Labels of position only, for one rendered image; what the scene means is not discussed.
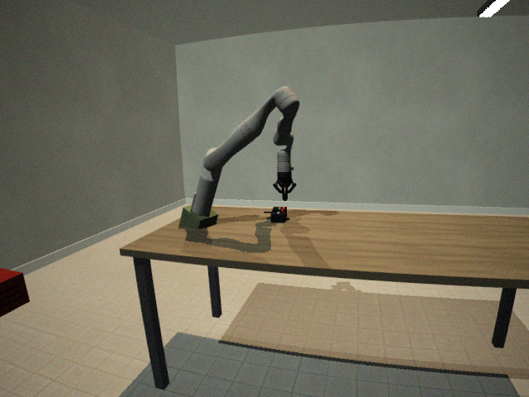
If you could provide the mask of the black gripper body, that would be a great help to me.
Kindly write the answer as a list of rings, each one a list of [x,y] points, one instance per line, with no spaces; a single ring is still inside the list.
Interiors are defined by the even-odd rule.
[[[292,180],[292,171],[290,171],[290,172],[278,172],[277,171],[277,174],[278,174],[277,183],[278,183],[278,185],[280,187],[281,187],[281,181],[284,182],[284,188],[286,186],[286,181],[288,181],[288,187],[293,182],[293,180]]]

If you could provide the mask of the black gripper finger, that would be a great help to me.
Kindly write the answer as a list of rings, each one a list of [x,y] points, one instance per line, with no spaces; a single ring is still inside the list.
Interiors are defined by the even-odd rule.
[[[288,199],[288,193],[291,193],[295,186],[296,186],[296,183],[292,182],[292,187],[291,187],[290,190],[288,190],[288,181],[286,181],[286,186],[285,186],[285,201]]]
[[[276,182],[275,184],[273,184],[273,186],[277,189],[277,191],[283,195],[283,201],[285,201],[285,193],[284,193],[284,182],[281,181],[281,188],[282,190],[279,189],[278,187],[278,183]]]

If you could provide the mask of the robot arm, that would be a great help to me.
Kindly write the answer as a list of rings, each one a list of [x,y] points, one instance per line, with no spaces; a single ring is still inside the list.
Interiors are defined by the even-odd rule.
[[[286,149],[277,153],[277,171],[290,172],[293,170],[293,166],[291,167],[291,148],[293,144],[291,129],[293,119],[299,108],[299,100],[292,90],[285,86],[278,89],[258,110],[244,120],[223,144],[217,149],[212,148],[207,152],[190,210],[200,216],[210,214],[222,167],[233,155],[261,134],[267,117],[276,107],[284,116],[278,121],[277,131],[273,139],[274,144],[276,146],[287,146]]]

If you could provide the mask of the black power strip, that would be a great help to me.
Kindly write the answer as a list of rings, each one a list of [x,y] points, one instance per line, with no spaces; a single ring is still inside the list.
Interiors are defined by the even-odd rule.
[[[273,207],[272,212],[264,213],[271,213],[271,222],[286,222],[287,207]]]

